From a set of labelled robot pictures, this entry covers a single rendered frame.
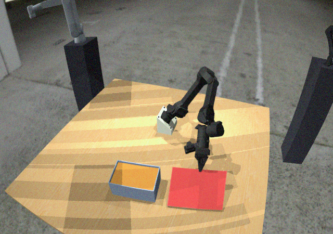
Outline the red rectangular panel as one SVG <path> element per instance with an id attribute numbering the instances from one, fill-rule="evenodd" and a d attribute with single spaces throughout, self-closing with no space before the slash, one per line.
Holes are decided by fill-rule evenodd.
<path id="1" fill-rule="evenodd" d="M 222 210 L 226 172 L 173 167 L 167 205 Z"/>

